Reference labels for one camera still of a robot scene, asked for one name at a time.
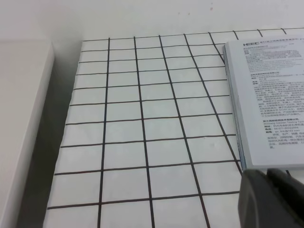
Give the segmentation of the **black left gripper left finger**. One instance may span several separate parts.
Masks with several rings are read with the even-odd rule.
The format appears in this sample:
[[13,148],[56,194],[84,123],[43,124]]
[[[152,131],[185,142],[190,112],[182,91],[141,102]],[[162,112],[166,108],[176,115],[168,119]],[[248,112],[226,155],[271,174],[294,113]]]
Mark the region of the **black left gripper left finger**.
[[253,169],[243,171],[238,199],[240,226],[300,228],[301,201],[286,201],[266,174]]

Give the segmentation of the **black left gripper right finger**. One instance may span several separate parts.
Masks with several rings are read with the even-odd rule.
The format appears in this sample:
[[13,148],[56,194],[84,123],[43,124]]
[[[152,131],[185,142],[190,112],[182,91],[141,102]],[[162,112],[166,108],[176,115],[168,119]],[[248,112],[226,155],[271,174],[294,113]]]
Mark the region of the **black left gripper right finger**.
[[268,169],[267,177],[286,201],[303,201],[304,185],[279,169]]

